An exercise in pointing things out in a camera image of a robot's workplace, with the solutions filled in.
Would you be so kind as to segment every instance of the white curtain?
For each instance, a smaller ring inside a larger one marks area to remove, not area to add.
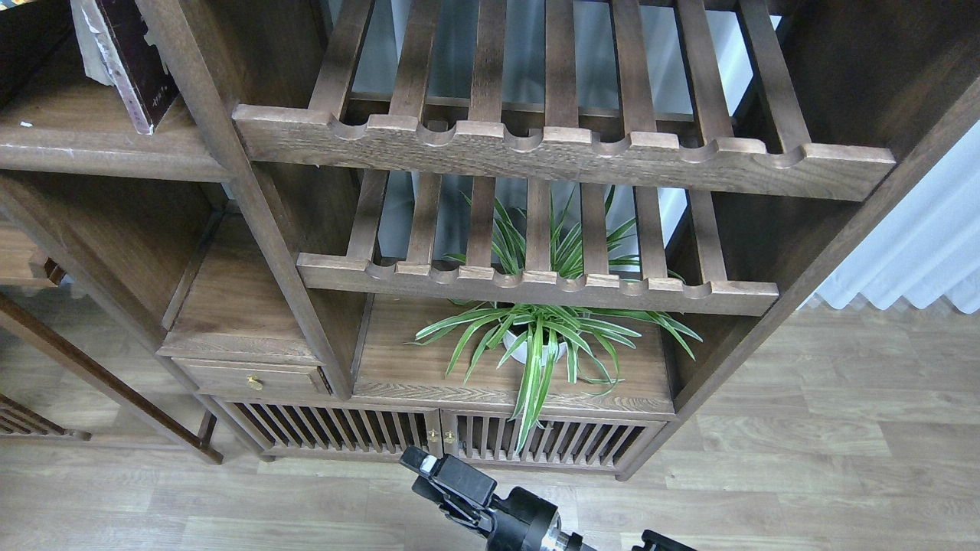
[[[912,189],[816,290],[844,308],[861,294],[886,309],[902,297],[925,308],[942,296],[980,310],[980,123]]]

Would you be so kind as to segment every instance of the wooden shelving unit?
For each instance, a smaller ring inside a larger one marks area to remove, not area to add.
[[[137,4],[186,111],[171,109],[157,135],[131,134],[111,90],[79,80],[75,62],[57,65],[63,50],[0,111],[0,205],[264,457],[390,460],[416,444],[628,478],[980,116],[971,3],[609,0],[612,111],[578,108],[572,0],[544,3],[540,105],[503,102],[504,0],[479,2],[468,99],[428,95],[438,0],[412,2],[382,95],[350,90],[374,2],[344,2],[329,31],[319,2]],[[693,116],[653,109],[645,6],[673,10]],[[706,10],[734,12],[750,54],[754,81],[735,117]],[[895,34],[894,21],[908,27]],[[399,259],[376,247],[390,171],[422,175]],[[440,175],[474,180],[466,266],[433,258]],[[497,177],[527,179],[517,275],[491,264]],[[559,179],[581,186],[577,280],[557,278],[542,253]],[[217,181],[241,219],[207,183]],[[600,184],[637,205],[635,280],[601,250]],[[666,243],[656,186],[689,198]],[[400,344],[449,312],[444,297],[686,312],[706,342],[691,361],[646,335],[603,399],[557,383],[543,427],[516,453],[515,366],[463,386],[442,377],[445,348]]]

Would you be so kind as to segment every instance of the book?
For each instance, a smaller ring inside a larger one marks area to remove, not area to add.
[[[136,131],[152,134],[178,91],[136,3],[72,0],[72,10],[85,73],[114,85]]]

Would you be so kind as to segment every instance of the spider plant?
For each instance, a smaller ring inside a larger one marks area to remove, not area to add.
[[[614,190],[615,188],[611,187],[606,197],[607,215],[613,203]],[[583,275],[582,225],[577,223],[570,229],[564,230],[570,205],[571,196],[568,197],[568,202],[558,216],[555,216],[555,209],[552,208],[551,265],[552,270],[560,277],[577,278]],[[522,216],[526,216],[525,211],[519,212]],[[611,267],[639,266],[636,255],[615,255],[615,251],[623,242],[633,235],[632,230],[635,226],[636,219],[630,219],[612,231],[608,231],[606,244],[610,253]],[[504,273],[519,274],[523,270],[526,249],[524,237],[516,228],[511,215],[496,199],[491,245],[500,259]],[[447,257],[461,263],[466,262],[466,255],[450,254]],[[619,378],[619,357],[615,346],[620,344],[636,348],[631,339],[641,334],[601,318],[627,318],[663,327],[691,358],[694,358],[694,354],[684,340],[684,335],[701,340],[701,337],[691,328],[664,312],[483,301],[461,314],[423,328],[416,333],[416,342],[413,344],[424,346],[439,340],[457,328],[462,328],[463,334],[457,341],[446,368],[446,375],[448,375],[460,360],[466,345],[478,332],[485,329],[469,358],[469,367],[464,376],[464,384],[466,384],[483,353],[504,342],[504,336],[508,331],[515,333],[514,343],[506,347],[504,355],[497,362],[497,368],[503,366],[518,348],[526,346],[524,373],[517,393],[514,413],[511,415],[511,420],[520,419],[520,433],[517,439],[517,449],[520,450],[530,431],[538,423],[555,365],[560,358],[560,342],[563,341],[567,346],[565,365],[568,382],[582,380],[587,383],[603,384],[606,388],[597,393],[603,395],[610,392],[615,384],[622,380]],[[605,362],[597,355],[599,350],[608,354],[609,357]],[[582,354],[588,360],[585,366],[580,362]],[[609,360],[612,360],[612,368],[607,364]],[[592,370],[590,375],[586,375],[586,369],[583,368]]]

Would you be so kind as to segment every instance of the slatted cabinet door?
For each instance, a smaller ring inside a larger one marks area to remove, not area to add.
[[[507,414],[442,410],[442,442],[448,454],[474,464],[558,470],[618,471],[630,446],[663,427],[608,419],[541,416],[523,449],[518,424]]]
[[[398,461],[409,446],[443,454],[439,412],[434,409],[265,400],[221,403],[263,446],[266,456]]]

